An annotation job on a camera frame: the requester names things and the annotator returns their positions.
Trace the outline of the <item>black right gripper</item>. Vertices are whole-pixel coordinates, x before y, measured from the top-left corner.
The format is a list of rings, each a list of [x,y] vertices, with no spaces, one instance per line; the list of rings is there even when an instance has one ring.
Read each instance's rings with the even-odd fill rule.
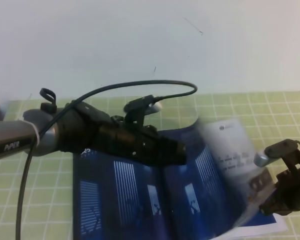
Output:
[[[259,208],[266,216],[300,211],[300,150],[284,156],[283,161],[287,170],[276,175],[275,185],[266,167],[255,167],[248,173],[248,209]]]

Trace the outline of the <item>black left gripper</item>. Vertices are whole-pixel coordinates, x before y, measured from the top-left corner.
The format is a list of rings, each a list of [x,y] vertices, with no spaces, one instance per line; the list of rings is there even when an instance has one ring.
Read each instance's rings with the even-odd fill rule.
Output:
[[[135,122],[124,123],[113,119],[97,127],[89,148],[139,163],[157,163],[159,166],[182,166],[187,161],[185,144],[159,137],[154,126],[140,126]]]

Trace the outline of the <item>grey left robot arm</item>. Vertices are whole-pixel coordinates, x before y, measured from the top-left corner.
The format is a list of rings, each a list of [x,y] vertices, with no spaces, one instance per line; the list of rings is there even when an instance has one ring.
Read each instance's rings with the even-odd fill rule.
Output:
[[[21,120],[0,121],[0,158],[22,151],[38,157],[57,151],[80,154],[90,149],[146,166],[186,163],[182,142],[144,125],[145,116],[158,111],[159,97],[148,95],[130,101],[124,107],[125,116],[110,116],[85,102],[67,104],[65,114],[40,136],[40,131],[62,111],[53,91],[42,88],[40,95],[45,102],[39,109],[25,111]]]

